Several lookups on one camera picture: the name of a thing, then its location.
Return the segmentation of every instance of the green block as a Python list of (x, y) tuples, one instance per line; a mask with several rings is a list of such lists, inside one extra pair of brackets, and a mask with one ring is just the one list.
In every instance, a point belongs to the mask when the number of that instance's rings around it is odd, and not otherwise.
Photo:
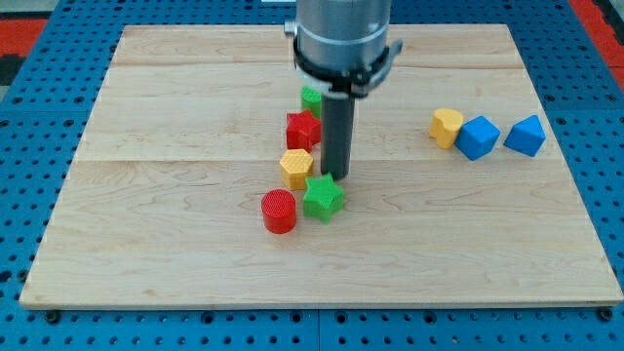
[(308, 188), (303, 196), (303, 215), (328, 223), (344, 206), (344, 190), (333, 182), (332, 174), (308, 177), (305, 183)]
[(310, 87), (301, 89), (301, 110), (309, 109), (316, 119), (321, 119), (321, 93)]

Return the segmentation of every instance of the yellow hexagon block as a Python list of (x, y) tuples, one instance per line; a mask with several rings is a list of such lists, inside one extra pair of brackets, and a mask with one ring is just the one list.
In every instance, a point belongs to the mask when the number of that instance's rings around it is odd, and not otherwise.
[(464, 116), (454, 109), (439, 108), (433, 114), (429, 136), (434, 137), (438, 146), (450, 148), (455, 144)]
[(282, 181), (290, 190), (305, 190), (305, 179), (312, 176), (314, 159), (304, 149), (287, 150), (280, 160)]

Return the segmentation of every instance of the wood plank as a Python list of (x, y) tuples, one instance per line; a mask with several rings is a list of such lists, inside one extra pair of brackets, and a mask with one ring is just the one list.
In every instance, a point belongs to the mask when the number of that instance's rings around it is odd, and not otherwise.
[[(21, 295), (33, 309), (612, 305), (605, 252), (504, 25), (398, 25), (358, 105), (346, 204), (263, 228), (300, 83), (277, 26), (129, 26)], [(503, 131), (468, 161), (435, 108)], [(534, 159), (502, 147), (536, 113)], [(312, 151), (316, 160), (320, 152)], [(319, 165), (315, 164), (319, 174)], [(301, 204), (302, 191), (295, 192)]]

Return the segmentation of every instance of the blue block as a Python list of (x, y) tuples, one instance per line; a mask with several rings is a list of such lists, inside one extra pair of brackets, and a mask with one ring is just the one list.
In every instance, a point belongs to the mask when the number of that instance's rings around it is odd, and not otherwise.
[(518, 122), (505, 139), (505, 146), (533, 157), (542, 146), (546, 135), (539, 117), (532, 115)]
[(475, 161), (493, 149), (498, 136), (498, 128), (488, 118), (479, 116), (461, 127), (455, 146), (471, 161)]

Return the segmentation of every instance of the toy block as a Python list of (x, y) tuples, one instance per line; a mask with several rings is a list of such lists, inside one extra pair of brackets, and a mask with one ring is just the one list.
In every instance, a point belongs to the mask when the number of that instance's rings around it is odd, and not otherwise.
[(310, 152), (312, 146), (321, 141), (321, 121), (306, 109), (287, 114), (286, 145), (288, 149), (302, 148)]
[(546, 134), (542, 124), (539, 123), (539, 117), (532, 115), (512, 127), (504, 145), (527, 156), (534, 157), (544, 140), (546, 140)]
[(301, 88), (301, 109), (309, 109), (312, 116), (321, 119), (321, 93), (310, 87)]
[(434, 137), (438, 146), (451, 148), (455, 144), (464, 116), (450, 108), (439, 108), (433, 113), (429, 136)]
[(332, 174), (305, 180), (308, 190), (303, 196), (303, 214), (327, 223), (344, 206), (344, 190), (333, 182)]
[(282, 181), (290, 190), (305, 190), (314, 159), (304, 149), (287, 150), (280, 160)]
[(291, 192), (274, 189), (262, 197), (264, 227), (271, 233), (284, 234), (296, 224), (296, 204)]
[(475, 161), (493, 149), (498, 136), (498, 128), (488, 118), (479, 116), (461, 127), (455, 146), (471, 161)]

